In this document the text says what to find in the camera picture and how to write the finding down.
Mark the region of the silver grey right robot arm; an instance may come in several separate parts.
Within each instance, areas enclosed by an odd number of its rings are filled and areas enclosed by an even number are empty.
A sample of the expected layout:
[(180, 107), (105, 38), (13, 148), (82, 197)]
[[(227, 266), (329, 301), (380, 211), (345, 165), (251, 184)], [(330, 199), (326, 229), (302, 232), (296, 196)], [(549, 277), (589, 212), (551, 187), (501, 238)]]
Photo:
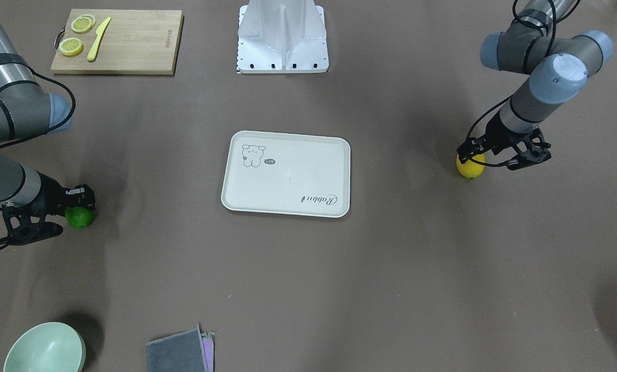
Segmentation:
[[(70, 127), (74, 94), (67, 91), (67, 100), (45, 92), (41, 79), (0, 23), (0, 150)], [(0, 238), (0, 251), (61, 235), (63, 227), (48, 216), (63, 216), (82, 229), (93, 221), (95, 209), (95, 193), (87, 184), (65, 188), (0, 153), (0, 212), (7, 230)]]

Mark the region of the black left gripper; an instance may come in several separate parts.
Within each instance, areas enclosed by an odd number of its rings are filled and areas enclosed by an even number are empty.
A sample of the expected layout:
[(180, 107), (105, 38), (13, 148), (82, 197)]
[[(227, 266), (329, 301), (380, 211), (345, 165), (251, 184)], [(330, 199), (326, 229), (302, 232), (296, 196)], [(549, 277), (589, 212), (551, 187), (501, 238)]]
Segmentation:
[[(478, 163), (488, 167), (506, 167), (514, 171), (525, 167), (547, 162), (551, 159), (551, 144), (544, 140), (540, 129), (518, 133), (508, 129), (496, 113), (488, 121), (483, 136), (471, 136), (472, 130), (480, 122), (476, 120), (467, 132), (464, 142), (457, 148), (457, 164), (466, 162)], [(500, 163), (486, 163), (474, 160), (474, 157), (492, 151), (494, 155), (506, 149), (512, 149), (515, 156)]]

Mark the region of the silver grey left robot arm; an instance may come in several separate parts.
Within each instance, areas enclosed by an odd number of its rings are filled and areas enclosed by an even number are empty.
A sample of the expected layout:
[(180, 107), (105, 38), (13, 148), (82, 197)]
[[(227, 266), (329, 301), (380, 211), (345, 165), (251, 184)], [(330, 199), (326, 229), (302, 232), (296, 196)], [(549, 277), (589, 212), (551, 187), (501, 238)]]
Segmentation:
[(527, 75), (516, 92), (488, 109), (492, 118), (483, 136), (467, 137), (457, 149), (456, 164), (464, 175), (473, 166), (478, 176), (488, 163), (484, 155), (506, 149), (514, 157), (499, 167), (517, 170), (551, 158), (550, 144), (540, 123), (577, 95), (589, 78), (613, 55), (610, 36), (589, 30), (570, 39), (558, 38), (558, 24), (571, 15), (578, 1), (529, 1), (521, 11), (513, 9), (513, 21), (504, 32), (485, 38), (480, 50), (483, 66), (492, 70)]

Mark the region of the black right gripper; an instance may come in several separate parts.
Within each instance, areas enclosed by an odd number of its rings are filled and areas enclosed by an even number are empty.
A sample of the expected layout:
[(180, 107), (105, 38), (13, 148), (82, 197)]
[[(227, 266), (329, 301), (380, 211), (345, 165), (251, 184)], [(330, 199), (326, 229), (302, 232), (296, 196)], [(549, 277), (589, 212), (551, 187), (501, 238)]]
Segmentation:
[(22, 207), (3, 208), (2, 216), (8, 233), (1, 239), (1, 245), (23, 246), (59, 236), (64, 228), (56, 222), (47, 221), (46, 217), (51, 215), (65, 218), (65, 209), (72, 207), (84, 207), (95, 213), (94, 190), (87, 184), (79, 184), (73, 189), (44, 184), (41, 193), (31, 203)]

